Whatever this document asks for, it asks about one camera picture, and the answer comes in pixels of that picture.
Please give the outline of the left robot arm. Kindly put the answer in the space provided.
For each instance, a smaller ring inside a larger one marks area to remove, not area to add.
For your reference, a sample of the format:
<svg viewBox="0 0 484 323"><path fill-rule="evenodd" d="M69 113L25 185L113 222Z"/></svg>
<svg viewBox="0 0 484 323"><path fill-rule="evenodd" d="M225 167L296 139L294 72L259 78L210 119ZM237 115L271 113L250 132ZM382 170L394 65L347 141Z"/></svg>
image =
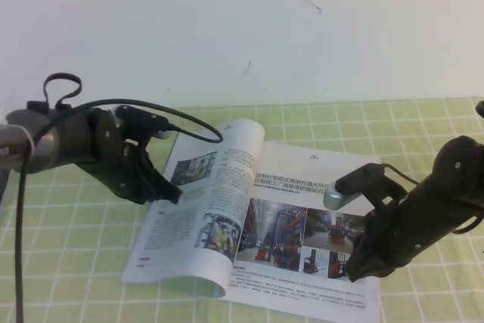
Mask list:
<svg viewBox="0 0 484 323"><path fill-rule="evenodd" d="M1 167L28 174L73 164L117 197L177 203L182 191L150 161L147 145L172 130L164 116L129 105L74 111L29 102L1 127Z"/></svg>

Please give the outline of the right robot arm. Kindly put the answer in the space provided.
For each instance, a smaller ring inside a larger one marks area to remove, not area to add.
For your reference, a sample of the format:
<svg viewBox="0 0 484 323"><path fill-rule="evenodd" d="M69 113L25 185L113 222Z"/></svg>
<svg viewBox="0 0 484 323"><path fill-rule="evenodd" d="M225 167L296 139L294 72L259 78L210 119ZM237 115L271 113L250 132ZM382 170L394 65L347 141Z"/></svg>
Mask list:
<svg viewBox="0 0 484 323"><path fill-rule="evenodd" d="M409 264L448 234L463 234L469 222L483 220L483 146L458 136L442 146L432 172L411 191L369 163L344 178L347 191L362 194L373 206L363 219L345 274L385 278Z"/></svg>

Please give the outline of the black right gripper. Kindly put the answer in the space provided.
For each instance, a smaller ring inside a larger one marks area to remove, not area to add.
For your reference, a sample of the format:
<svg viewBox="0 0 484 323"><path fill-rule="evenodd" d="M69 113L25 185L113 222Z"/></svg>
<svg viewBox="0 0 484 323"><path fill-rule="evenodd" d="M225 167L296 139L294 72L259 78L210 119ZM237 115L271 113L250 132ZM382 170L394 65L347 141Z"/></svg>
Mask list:
<svg viewBox="0 0 484 323"><path fill-rule="evenodd" d="M385 278L450 232L443 199L419 185L365 218L365 233L346 261L351 282Z"/></svg>

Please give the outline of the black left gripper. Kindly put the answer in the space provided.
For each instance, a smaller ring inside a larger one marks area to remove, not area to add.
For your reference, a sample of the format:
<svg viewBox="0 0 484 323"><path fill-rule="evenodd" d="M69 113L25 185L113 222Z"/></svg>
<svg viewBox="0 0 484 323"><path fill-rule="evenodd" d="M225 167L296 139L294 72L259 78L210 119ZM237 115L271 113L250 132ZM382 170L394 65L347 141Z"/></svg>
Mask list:
<svg viewBox="0 0 484 323"><path fill-rule="evenodd" d="M125 138L113 113L93 109L87 113L92 142L90 156L76 163L113 194L136 204L167 200L177 204L181 189L154 167L146 151L149 141Z"/></svg>

